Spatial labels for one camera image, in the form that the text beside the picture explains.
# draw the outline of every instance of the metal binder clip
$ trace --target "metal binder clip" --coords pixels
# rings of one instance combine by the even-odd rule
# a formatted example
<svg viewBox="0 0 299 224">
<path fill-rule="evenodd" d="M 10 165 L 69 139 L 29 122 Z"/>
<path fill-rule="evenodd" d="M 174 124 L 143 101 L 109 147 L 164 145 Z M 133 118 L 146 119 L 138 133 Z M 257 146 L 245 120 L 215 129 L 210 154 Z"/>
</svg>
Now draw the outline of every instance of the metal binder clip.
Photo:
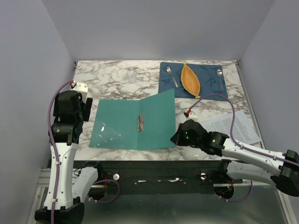
<svg viewBox="0 0 299 224">
<path fill-rule="evenodd" d="M 138 131 L 142 132 L 143 131 L 143 125 L 144 125 L 144 116 L 139 115 L 138 116 Z"/>
</svg>

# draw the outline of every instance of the screw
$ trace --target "screw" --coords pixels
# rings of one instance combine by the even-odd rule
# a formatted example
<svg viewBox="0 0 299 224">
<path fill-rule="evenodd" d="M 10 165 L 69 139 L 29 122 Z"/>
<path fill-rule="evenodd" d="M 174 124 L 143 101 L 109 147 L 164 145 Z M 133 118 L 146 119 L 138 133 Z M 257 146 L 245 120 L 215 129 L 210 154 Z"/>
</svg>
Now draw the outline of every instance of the screw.
<svg viewBox="0 0 299 224">
<path fill-rule="evenodd" d="M 113 179 L 114 179 L 115 181 L 119 180 L 119 178 L 120 178 L 120 176 L 119 176 L 118 174 L 114 174 L 114 175 L 113 175 Z"/>
</svg>

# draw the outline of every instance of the blue placemat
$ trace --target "blue placemat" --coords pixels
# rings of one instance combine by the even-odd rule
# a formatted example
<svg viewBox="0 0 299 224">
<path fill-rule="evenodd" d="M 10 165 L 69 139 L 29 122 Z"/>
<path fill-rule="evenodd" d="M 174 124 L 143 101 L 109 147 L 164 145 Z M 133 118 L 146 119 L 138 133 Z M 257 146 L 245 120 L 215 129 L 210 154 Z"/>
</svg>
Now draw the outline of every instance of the blue placemat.
<svg viewBox="0 0 299 224">
<path fill-rule="evenodd" d="M 221 90 L 220 79 L 216 74 L 217 69 L 222 71 L 220 65 L 201 65 L 201 64 L 187 64 L 192 71 L 196 74 L 200 82 L 201 97 L 207 96 L 212 93 L 221 94 L 228 97 L 224 77 L 221 77 L 222 85 L 224 90 Z M 178 83 L 178 88 L 174 85 L 172 77 L 167 73 L 166 67 L 171 68 L 173 77 Z M 193 95 L 188 93 L 181 82 L 181 72 L 183 69 L 183 63 L 170 63 L 161 62 L 160 64 L 160 77 L 159 77 L 159 92 L 164 92 L 170 89 L 174 89 L 175 97 L 177 98 L 195 98 Z M 212 100 L 224 100 L 218 96 L 208 97 L 207 99 Z"/>
</svg>

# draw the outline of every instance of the white paper sheet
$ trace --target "white paper sheet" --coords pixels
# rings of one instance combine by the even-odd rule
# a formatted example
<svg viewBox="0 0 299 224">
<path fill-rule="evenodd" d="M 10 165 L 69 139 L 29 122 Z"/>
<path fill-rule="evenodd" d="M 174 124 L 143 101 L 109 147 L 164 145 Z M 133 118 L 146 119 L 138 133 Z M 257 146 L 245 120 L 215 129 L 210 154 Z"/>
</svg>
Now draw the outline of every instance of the white paper sheet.
<svg viewBox="0 0 299 224">
<path fill-rule="evenodd" d="M 215 119 L 202 121 L 200 124 L 208 132 L 221 132 L 230 136 L 230 126 L 232 124 L 233 114 L 223 115 Z M 236 140 L 246 144 L 254 144 L 261 141 L 255 130 L 250 125 L 249 119 L 244 111 L 236 111 L 233 135 Z"/>
</svg>

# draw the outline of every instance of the white robotic arm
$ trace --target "white robotic arm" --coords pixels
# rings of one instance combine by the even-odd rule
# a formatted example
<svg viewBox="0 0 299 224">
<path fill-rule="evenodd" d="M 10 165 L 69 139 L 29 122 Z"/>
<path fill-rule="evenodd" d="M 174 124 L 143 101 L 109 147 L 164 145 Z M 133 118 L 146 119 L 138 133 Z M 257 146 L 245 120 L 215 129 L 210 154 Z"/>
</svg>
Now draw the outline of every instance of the white robotic arm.
<svg viewBox="0 0 299 224">
<path fill-rule="evenodd" d="M 288 195 L 299 196 L 299 156 L 292 150 L 284 154 L 233 141 L 223 133 L 207 132 L 192 119 L 180 124 L 171 141 L 200 148 L 210 155 L 240 160 L 226 162 L 222 177 L 264 182 Z"/>
<path fill-rule="evenodd" d="M 70 85 L 71 90 L 58 93 L 55 97 L 55 119 L 51 131 L 56 148 L 51 145 L 49 190 L 43 208 L 35 214 L 35 219 L 41 223 L 81 223 L 83 201 L 98 179 L 98 170 L 86 167 L 81 170 L 79 179 L 72 187 L 73 164 L 79 137 L 83 131 L 83 122 L 89 120 L 93 100 L 87 97 L 86 83 L 73 81 Z"/>
</svg>

